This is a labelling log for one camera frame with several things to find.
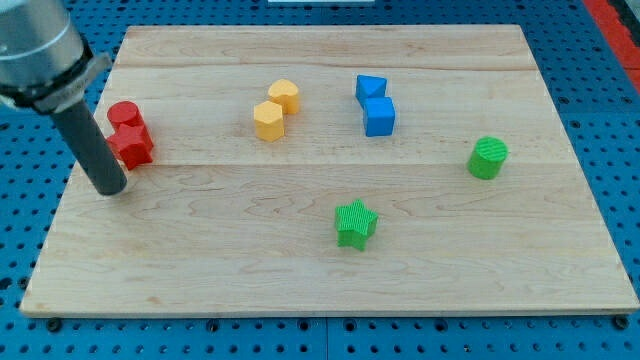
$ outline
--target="stacked yellow blocks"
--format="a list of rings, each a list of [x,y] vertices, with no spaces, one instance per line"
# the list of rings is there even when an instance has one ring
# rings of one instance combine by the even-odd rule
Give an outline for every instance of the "stacked yellow blocks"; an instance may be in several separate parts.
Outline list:
[[[265,141],[276,141],[284,136],[284,114],[300,111],[298,87],[286,79],[280,79],[269,87],[269,101],[253,108],[256,136]]]

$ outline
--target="blue block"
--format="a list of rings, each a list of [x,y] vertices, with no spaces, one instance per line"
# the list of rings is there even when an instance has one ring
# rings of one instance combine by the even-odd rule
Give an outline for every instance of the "blue block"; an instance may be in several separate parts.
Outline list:
[[[356,98],[363,109],[365,99],[384,97],[386,91],[385,78],[368,75],[358,75],[356,78]]]
[[[369,98],[364,101],[364,130],[366,136],[391,135],[395,120],[396,111],[393,108],[391,98]]]

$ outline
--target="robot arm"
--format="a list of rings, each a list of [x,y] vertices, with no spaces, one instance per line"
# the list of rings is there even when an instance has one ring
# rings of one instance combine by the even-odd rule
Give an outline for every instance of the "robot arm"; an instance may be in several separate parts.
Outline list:
[[[51,116],[103,195],[120,192],[124,172],[84,101],[84,90],[111,66],[95,56],[59,0],[0,0],[0,100]]]

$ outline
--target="green block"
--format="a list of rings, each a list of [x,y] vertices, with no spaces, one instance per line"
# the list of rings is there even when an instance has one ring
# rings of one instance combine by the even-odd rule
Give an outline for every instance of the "green block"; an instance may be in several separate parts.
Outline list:
[[[336,207],[338,246],[352,246],[364,251],[367,240],[376,231],[377,223],[378,214],[367,209],[360,199],[350,205]]]
[[[467,169],[479,179],[493,179],[498,176],[508,154],[509,149],[502,140],[485,136],[476,143],[467,163]]]

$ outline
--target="red object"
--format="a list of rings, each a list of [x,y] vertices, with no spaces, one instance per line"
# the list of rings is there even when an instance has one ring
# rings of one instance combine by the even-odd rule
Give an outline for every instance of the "red object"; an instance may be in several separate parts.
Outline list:
[[[138,105],[131,101],[121,101],[111,106],[107,111],[107,118],[115,131],[118,131],[123,124],[129,126],[144,125]]]
[[[153,142],[145,125],[121,125],[115,134],[107,138],[107,144],[116,158],[122,160],[127,169],[153,161]]]
[[[629,29],[620,22],[618,11],[607,0],[584,0],[584,4],[640,92],[640,77],[637,74],[637,70],[640,70],[640,48],[634,44]]]

